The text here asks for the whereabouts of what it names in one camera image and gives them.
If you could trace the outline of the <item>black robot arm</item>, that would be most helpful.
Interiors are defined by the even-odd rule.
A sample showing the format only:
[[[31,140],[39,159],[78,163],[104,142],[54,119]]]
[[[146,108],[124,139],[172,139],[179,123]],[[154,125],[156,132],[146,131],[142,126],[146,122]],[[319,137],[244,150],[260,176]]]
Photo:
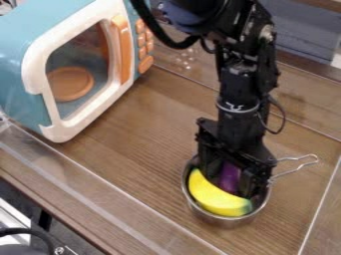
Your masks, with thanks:
[[[240,168],[236,193],[249,198],[276,163],[261,142],[279,75],[271,15],[257,0],[164,0],[162,12],[176,29],[213,45],[217,119],[196,121],[200,172],[213,178],[231,162]]]

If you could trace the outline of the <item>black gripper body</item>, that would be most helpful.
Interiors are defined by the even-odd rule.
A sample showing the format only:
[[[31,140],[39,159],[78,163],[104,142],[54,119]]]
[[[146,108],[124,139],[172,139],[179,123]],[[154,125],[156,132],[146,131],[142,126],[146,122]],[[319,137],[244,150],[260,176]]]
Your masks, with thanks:
[[[203,140],[212,144],[212,146],[217,149],[221,163],[228,161],[240,170],[251,165],[267,166],[271,169],[276,166],[276,159],[264,146],[261,139],[256,140],[247,146],[235,149],[217,137],[216,121],[199,118],[195,123],[197,125],[195,141],[197,143]]]

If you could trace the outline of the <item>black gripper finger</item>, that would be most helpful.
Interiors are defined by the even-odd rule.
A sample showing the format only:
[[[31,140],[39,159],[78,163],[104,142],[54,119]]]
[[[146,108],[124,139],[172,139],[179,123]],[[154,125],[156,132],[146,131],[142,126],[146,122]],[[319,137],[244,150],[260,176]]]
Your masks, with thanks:
[[[215,178],[220,170],[221,159],[211,143],[197,142],[197,166],[205,178]]]
[[[267,166],[251,165],[241,170],[237,191],[243,198],[249,199],[264,193],[269,174],[271,168]]]

